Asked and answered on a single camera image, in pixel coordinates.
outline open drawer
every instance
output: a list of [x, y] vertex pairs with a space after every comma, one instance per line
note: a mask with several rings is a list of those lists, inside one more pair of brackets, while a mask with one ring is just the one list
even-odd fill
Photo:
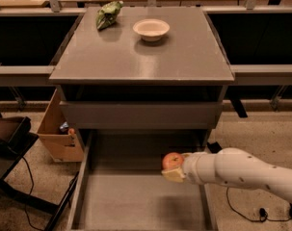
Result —
[[91, 131], [67, 230], [204, 230], [199, 186], [166, 181], [162, 156], [196, 131]]

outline black cable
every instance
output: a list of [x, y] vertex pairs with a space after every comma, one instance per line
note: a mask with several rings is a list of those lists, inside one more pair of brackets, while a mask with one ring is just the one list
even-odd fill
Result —
[[284, 222], [284, 221], [289, 221], [292, 219], [292, 217], [288, 218], [288, 219], [268, 219], [268, 213], [263, 209], [261, 208], [260, 209], [260, 213], [259, 213], [259, 219], [250, 219], [250, 218], [247, 218], [245, 217], [242, 213], [238, 212], [237, 210], [235, 210], [231, 204], [230, 204], [230, 200], [229, 200], [229, 188], [226, 189], [226, 200], [228, 202], [228, 205], [230, 207], [230, 209], [235, 212], [236, 214], [238, 214], [239, 216], [241, 216], [242, 218], [245, 218], [246, 220], [250, 221], [250, 222], [264, 222], [266, 220], [269, 220], [269, 221], [277, 221], [277, 222]]
[[[34, 188], [34, 180], [33, 180], [33, 175], [32, 175], [32, 172], [31, 172], [30, 166], [29, 166], [29, 164], [28, 164], [28, 161], [27, 161], [24, 157], [22, 157], [22, 159], [23, 159], [23, 161], [26, 163], [26, 166], [27, 166], [28, 171], [29, 171], [29, 174], [30, 174], [31, 183], [32, 183], [31, 190], [30, 190], [30, 192], [28, 193], [28, 200], [29, 200], [29, 198], [30, 198], [30, 196], [31, 196], [31, 193], [32, 193], [32, 191], [33, 191], [33, 188]], [[24, 205], [24, 211], [25, 211], [25, 214], [26, 214], [26, 216], [27, 216], [27, 219], [28, 219], [28, 223], [29, 223], [29, 225], [30, 225], [32, 228], [36, 229], [36, 230], [43, 231], [43, 229], [37, 228], [36, 226], [34, 226], [34, 225], [31, 223], [31, 221], [30, 221], [30, 217], [29, 217], [29, 214], [28, 214], [28, 211], [27, 211], [27, 206], [28, 206], [28, 203], [26, 202], [25, 205]]]
[[251, 222], [264, 222], [264, 221], [266, 220], [266, 217], [267, 217], [267, 216], [266, 216], [264, 219], [262, 219], [261, 216], [260, 216], [260, 219], [250, 219], [250, 218], [245, 217], [242, 213], [240, 213], [240, 212], [238, 212], [237, 210], [235, 210], [235, 209], [231, 206], [230, 201], [229, 201], [229, 188], [226, 189], [226, 200], [227, 200], [228, 205], [229, 205], [229, 207], [231, 208], [231, 210], [232, 210], [233, 212], [235, 212], [236, 214], [240, 215], [242, 218], [245, 218], [246, 220], [249, 220], [249, 221], [251, 221]]

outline green toy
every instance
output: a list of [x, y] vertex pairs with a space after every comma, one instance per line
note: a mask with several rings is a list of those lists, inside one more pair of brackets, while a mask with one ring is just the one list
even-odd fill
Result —
[[114, 24], [122, 7], [122, 1], [113, 1], [105, 4], [97, 13], [96, 28], [102, 30]]

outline floor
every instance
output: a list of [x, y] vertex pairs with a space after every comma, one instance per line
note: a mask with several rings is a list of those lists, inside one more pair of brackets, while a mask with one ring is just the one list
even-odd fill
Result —
[[[224, 105], [217, 129], [212, 131], [209, 142], [217, 141], [222, 148], [237, 147], [252, 153], [261, 160], [280, 167], [292, 168], [292, 101], [282, 101], [279, 111], [274, 112], [267, 101], [244, 101], [247, 118], [239, 118], [230, 103]], [[22, 111], [14, 103], [1, 104], [4, 116], [28, 116], [32, 119], [32, 131], [36, 132], [45, 104], [29, 103]], [[26, 154], [33, 173], [35, 187], [33, 195], [58, 203], [66, 191], [69, 181], [78, 171], [79, 163], [55, 163], [46, 148], [37, 141]], [[13, 187], [28, 192], [31, 182], [24, 162], [20, 162], [7, 177]], [[292, 220], [287, 222], [251, 223], [235, 214], [228, 206], [226, 188], [210, 185], [210, 206], [220, 231], [229, 230], [292, 230]], [[268, 192], [261, 190], [231, 189], [229, 200], [232, 206], [248, 218], [258, 218], [258, 211], [266, 209], [271, 219], [288, 218], [289, 205]], [[28, 207], [31, 223], [43, 229], [49, 215]], [[66, 230], [69, 207], [61, 215], [54, 230]], [[24, 206], [0, 194], [0, 231], [34, 230], [29, 226]]]

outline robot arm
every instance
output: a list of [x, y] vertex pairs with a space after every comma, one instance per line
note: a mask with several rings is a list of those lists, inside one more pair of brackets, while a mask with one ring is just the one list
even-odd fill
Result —
[[292, 169], [267, 164], [237, 148], [226, 148], [217, 154], [183, 154], [183, 157], [181, 166], [162, 171], [165, 178], [199, 185], [262, 189], [292, 203]]

